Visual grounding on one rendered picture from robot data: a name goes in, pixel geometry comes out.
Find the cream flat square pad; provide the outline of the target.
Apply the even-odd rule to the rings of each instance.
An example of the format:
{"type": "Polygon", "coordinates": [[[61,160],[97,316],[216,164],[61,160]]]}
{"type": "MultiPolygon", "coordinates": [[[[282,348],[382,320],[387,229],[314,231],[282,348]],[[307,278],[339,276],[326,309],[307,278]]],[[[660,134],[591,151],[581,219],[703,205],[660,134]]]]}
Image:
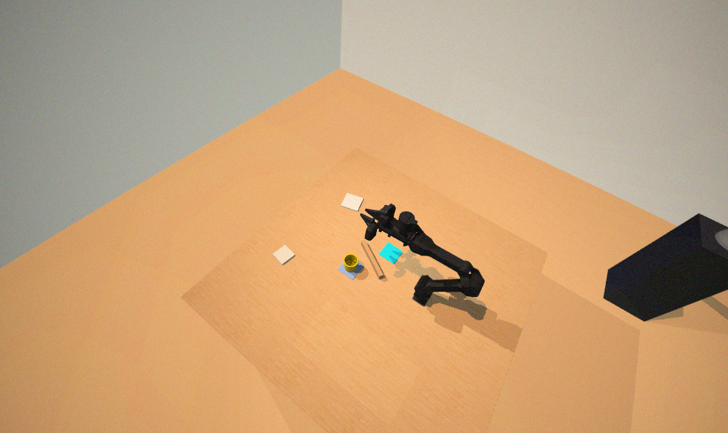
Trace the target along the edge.
{"type": "Polygon", "coordinates": [[[357,195],[346,194],[341,206],[358,211],[363,199],[364,198],[358,197],[357,195]]]}

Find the cream flat square tile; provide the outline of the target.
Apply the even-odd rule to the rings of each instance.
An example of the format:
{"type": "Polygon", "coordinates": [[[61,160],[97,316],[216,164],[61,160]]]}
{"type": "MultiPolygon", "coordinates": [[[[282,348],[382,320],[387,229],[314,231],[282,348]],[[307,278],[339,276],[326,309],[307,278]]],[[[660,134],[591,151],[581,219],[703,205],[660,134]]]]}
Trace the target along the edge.
{"type": "Polygon", "coordinates": [[[292,257],[294,257],[294,253],[292,253],[286,245],[281,247],[279,250],[277,250],[275,253],[272,253],[273,256],[278,259],[278,261],[283,265],[285,262],[289,261],[292,257]]]}

